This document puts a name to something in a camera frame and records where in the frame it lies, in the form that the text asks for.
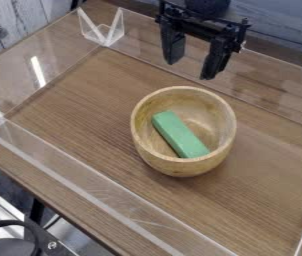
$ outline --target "wooden table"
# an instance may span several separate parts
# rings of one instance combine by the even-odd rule
[[[97,12],[91,7],[97,2],[88,3],[88,13]],[[103,4],[99,8],[108,20],[109,10],[109,5]],[[71,25],[76,19],[64,22]],[[15,50],[31,44],[31,40],[41,40],[45,33],[40,32],[36,38],[12,48],[7,56],[1,55],[1,68],[8,64],[3,58],[13,53],[19,57],[21,49]],[[61,35],[55,54],[72,60],[69,49],[73,47],[73,52],[80,55],[84,48],[75,47],[79,44],[75,39],[65,42]],[[89,43],[80,43],[89,51]],[[59,70],[67,68],[61,62],[57,65]],[[242,72],[250,66],[255,72]],[[274,88],[279,81],[291,85],[280,92],[291,105],[271,96],[263,89],[267,85],[259,87],[268,83],[268,90],[278,91]],[[111,49],[92,51],[13,111],[8,110],[15,102],[9,104],[1,100],[0,110],[8,112],[7,118],[17,125],[91,165],[236,254],[292,255],[302,235],[302,112],[298,113],[302,109],[302,69],[246,52],[234,58],[231,68],[210,84],[214,88],[230,83],[242,86],[246,82],[246,89],[234,87],[238,93],[247,94],[252,85],[262,88],[259,93],[268,97],[268,101],[263,100],[268,108],[272,103],[278,110],[290,105],[290,113],[299,118],[290,121],[216,92],[236,114],[235,145],[223,164],[206,175],[190,179],[167,177],[141,161],[131,140],[129,114],[137,101],[155,90],[172,85],[200,85]],[[1,146],[0,169],[119,254],[167,255],[63,183]],[[64,172],[71,175],[75,170],[65,168]],[[84,187],[91,187],[89,177],[76,178]]]

